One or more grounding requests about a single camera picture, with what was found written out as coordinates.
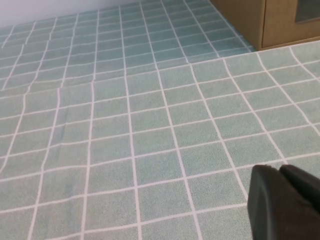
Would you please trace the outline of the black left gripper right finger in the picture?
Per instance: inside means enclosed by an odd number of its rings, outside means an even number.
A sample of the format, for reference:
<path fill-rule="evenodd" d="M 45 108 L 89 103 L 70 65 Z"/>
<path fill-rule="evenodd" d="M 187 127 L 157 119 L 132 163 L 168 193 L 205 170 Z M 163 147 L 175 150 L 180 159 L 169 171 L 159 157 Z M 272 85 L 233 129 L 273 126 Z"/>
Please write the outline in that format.
<path fill-rule="evenodd" d="M 280 173 L 293 188 L 319 213 L 320 212 L 320 179 L 294 165 L 282 165 Z"/>

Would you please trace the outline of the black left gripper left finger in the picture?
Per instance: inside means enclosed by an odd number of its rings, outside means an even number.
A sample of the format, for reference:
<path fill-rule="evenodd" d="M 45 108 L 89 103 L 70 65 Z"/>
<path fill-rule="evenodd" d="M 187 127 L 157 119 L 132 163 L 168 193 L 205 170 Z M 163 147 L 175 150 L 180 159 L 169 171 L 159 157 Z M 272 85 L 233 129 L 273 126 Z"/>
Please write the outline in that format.
<path fill-rule="evenodd" d="M 318 240 L 320 213 L 268 165 L 251 171 L 247 202 L 254 240 Z"/>

